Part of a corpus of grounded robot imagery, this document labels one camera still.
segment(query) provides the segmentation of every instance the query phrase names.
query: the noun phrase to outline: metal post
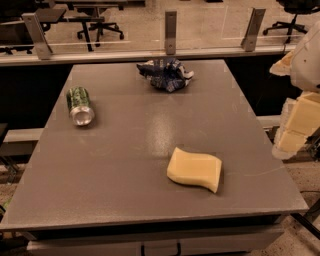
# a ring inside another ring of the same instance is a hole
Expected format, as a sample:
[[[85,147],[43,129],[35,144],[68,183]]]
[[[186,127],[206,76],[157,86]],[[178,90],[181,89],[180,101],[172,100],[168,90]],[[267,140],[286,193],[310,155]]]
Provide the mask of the metal post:
[[[38,58],[40,60],[50,59],[52,50],[44,37],[37,15],[35,13],[24,13],[22,14],[22,18],[31,36],[34,47],[36,48]]]
[[[248,24],[247,32],[241,42],[241,47],[246,52],[252,52],[256,48],[257,37],[261,27],[261,23],[264,17],[266,9],[253,8],[251,18]]]
[[[176,53],[177,11],[166,11],[165,49],[166,54]]]

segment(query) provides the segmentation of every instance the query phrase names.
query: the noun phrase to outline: floor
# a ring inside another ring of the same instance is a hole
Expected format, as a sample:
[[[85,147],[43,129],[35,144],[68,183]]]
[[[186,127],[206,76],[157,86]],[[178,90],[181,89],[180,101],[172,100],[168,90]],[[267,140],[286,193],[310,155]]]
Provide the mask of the floor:
[[[273,31],[263,36],[261,31],[277,20],[290,20],[292,15],[283,11],[274,0],[224,0],[222,3],[206,3],[204,0],[146,0],[146,6],[131,6],[124,11],[108,9],[103,15],[108,20],[116,21],[124,31],[125,39],[106,32],[100,47],[95,52],[105,51],[140,51],[161,50],[164,46],[164,11],[178,11],[177,48],[209,49],[214,47],[239,46],[246,32],[252,7],[266,8],[266,14],[258,37],[258,46],[282,45],[286,39],[284,31]],[[79,15],[68,11],[67,15]],[[306,24],[307,29],[320,20],[320,13],[299,17],[298,21]],[[60,53],[86,53],[86,45],[78,40],[75,31],[81,30],[79,24],[61,23],[54,25],[46,33],[46,39],[53,51]],[[292,43],[301,39],[295,33]],[[320,198],[320,164],[311,159],[295,158],[285,163],[288,173],[296,182],[303,197],[311,207]],[[8,202],[18,185],[6,184],[7,172],[0,166],[0,204]],[[313,216],[313,224],[320,229],[319,211]],[[253,251],[252,256],[319,256],[320,243],[292,217],[286,217],[282,226],[284,234],[268,248]],[[28,255],[25,248],[11,250],[1,255]]]

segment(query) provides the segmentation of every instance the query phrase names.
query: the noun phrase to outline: chair base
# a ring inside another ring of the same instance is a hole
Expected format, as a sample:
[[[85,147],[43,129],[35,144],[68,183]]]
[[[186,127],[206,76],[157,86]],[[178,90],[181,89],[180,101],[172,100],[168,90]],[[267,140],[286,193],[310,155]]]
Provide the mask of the chair base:
[[[308,32],[307,30],[304,29],[304,27],[305,27],[304,25],[296,24],[297,16],[298,16],[297,14],[294,16],[291,23],[282,22],[282,21],[278,21],[278,22],[274,23],[272,25],[272,27],[266,28],[265,30],[263,30],[263,35],[267,35],[269,30],[288,29],[288,32],[287,32],[288,38],[285,43],[286,44],[290,43],[293,30],[296,30],[296,31],[304,33],[304,34],[306,34]]]
[[[117,32],[120,34],[120,40],[124,39],[124,34],[123,31],[119,29],[119,26],[115,22],[97,22],[97,23],[91,23],[89,27],[90,31],[98,30],[97,31],[97,37],[96,37],[96,43],[95,46],[99,47],[100,46],[100,36],[103,35],[103,30],[109,30],[113,32]],[[78,39],[82,39],[82,34],[84,33],[83,30],[79,31],[77,33]]]

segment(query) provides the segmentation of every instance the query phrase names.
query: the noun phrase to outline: table leg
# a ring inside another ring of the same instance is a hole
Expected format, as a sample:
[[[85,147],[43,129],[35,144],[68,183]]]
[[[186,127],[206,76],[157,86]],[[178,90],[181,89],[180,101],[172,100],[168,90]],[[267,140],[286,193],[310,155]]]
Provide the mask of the table leg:
[[[85,38],[86,38],[88,51],[89,51],[89,52],[92,52],[93,49],[92,49],[91,42],[90,42],[90,37],[89,37],[89,32],[88,32],[87,23],[83,21],[83,22],[81,22],[81,24],[82,24],[82,29],[83,29],[84,36],[85,36]]]

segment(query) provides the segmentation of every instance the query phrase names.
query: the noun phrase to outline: drawer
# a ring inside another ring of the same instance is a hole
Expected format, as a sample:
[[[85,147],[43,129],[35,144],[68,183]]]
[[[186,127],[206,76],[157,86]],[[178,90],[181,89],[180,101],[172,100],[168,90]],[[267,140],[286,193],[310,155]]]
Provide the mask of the drawer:
[[[243,252],[266,248],[283,233],[283,229],[280,224],[276,224],[187,233],[187,236],[177,235],[176,239],[172,239],[172,234],[168,233],[161,240],[155,241],[134,241],[134,237],[128,239],[128,236],[31,241],[28,251],[35,256],[168,256]]]

